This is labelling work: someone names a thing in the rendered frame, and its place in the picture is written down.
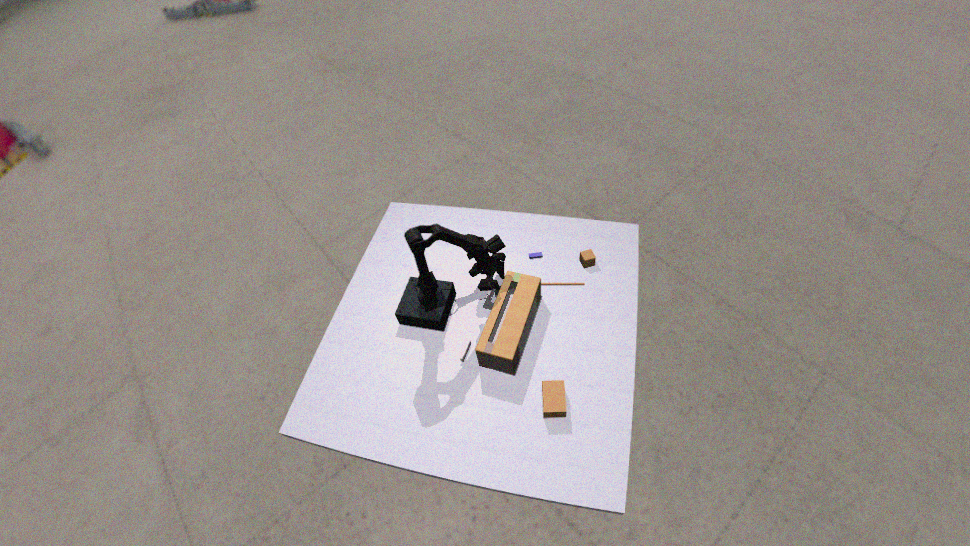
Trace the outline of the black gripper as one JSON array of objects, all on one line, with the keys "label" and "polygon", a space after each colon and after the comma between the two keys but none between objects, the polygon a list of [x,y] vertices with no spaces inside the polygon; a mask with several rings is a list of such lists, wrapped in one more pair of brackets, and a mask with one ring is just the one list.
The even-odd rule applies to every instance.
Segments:
[{"label": "black gripper", "polygon": [[[478,285],[478,288],[480,291],[491,291],[493,288],[496,290],[500,290],[498,282],[497,280],[493,279],[493,276],[495,272],[497,272],[502,279],[505,278],[504,277],[505,258],[506,258],[506,255],[504,253],[502,252],[495,253],[494,255],[492,254],[492,256],[490,256],[490,259],[488,260],[488,262],[482,265],[480,264],[477,265],[477,267],[481,268],[483,270],[483,273],[486,274],[487,276],[486,279],[480,280],[480,283]],[[503,262],[501,262],[500,260]]]}]

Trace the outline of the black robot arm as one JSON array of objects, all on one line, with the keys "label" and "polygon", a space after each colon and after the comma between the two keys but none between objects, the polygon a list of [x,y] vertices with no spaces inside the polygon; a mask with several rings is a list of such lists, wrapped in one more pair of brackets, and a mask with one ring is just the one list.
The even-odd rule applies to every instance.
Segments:
[{"label": "black robot arm", "polygon": [[[423,240],[420,233],[432,233],[427,239]],[[427,262],[425,259],[424,251],[425,248],[431,246],[435,241],[442,240],[450,244],[461,247],[467,252],[468,259],[474,258],[476,263],[469,270],[469,274],[472,277],[478,274],[484,274],[481,268],[477,265],[485,264],[490,259],[490,254],[493,255],[503,249],[505,244],[501,240],[498,234],[493,236],[491,239],[485,241],[483,237],[479,237],[472,234],[460,234],[439,224],[431,225],[419,225],[408,229],[405,232],[405,238],[408,245],[413,252],[415,263],[419,272],[418,282],[414,286],[417,292],[417,298],[419,300],[419,308],[421,309],[434,309],[437,304],[437,280],[432,271],[429,272]]]}]

